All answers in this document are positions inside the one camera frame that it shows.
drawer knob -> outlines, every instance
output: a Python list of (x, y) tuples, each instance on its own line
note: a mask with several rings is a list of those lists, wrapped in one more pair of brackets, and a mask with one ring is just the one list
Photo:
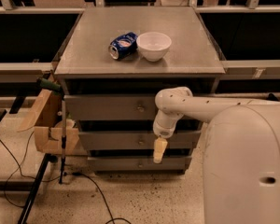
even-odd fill
[(144, 112), (144, 111), (145, 111), (145, 108), (144, 108), (142, 105), (138, 105), (137, 110), (138, 110), (139, 112)]

drawer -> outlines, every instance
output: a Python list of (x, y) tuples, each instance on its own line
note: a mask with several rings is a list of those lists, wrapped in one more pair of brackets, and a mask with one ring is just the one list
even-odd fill
[(163, 158), (161, 163), (154, 163), (148, 158), (93, 158), (88, 157), (91, 169), (97, 171), (181, 171), (189, 168), (191, 156)]
[[(195, 148), (200, 131), (181, 131), (168, 140), (168, 148)], [(156, 135), (141, 131), (80, 132), (86, 150), (153, 149)]]
[(66, 106), (75, 120), (154, 119), (154, 95), (66, 95)]

bolt hole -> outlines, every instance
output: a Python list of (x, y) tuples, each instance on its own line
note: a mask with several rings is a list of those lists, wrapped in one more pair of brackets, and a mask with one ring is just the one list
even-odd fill
[(276, 179), (271, 176), (265, 176), (260, 179), (260, 182), (264, 184), (274, 184), (276, 182)]

can lid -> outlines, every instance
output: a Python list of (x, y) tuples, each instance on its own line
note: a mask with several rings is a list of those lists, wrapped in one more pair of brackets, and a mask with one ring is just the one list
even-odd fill
[(112, 45), (109, 46), (109, 53), (113, 59), (117, 60), (119, 58), (118, 49)]

bottom drawer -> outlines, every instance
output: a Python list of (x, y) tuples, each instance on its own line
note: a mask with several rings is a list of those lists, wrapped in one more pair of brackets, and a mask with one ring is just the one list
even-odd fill
[(178, 171), (184, 173), (191, 162), (191, 156), (163, 158), (154, 163), (152, 158), (94, 158), (88, 157), (94, 172), (105, 171)]

